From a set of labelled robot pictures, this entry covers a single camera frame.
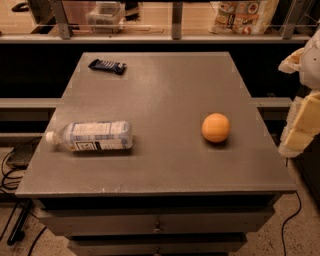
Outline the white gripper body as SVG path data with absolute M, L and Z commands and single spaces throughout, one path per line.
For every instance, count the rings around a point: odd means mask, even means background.
M 306 43 L 299 70 L 300 83 L 313 90 L 320 89 L 320 30 Z

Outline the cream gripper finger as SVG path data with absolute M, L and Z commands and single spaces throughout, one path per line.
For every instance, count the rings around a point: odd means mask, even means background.
M 303 52 L 304 48 L 299 48 L 298 50 L 291 53 L 280 63 L 280 65 L 278 66 L 278 70 L 287 74 L 300 72 Z
M 291 103 L 278 151 L 282 157 L 301 154 L 320 133 L 320 91 L 304 98 L 296 96 Z

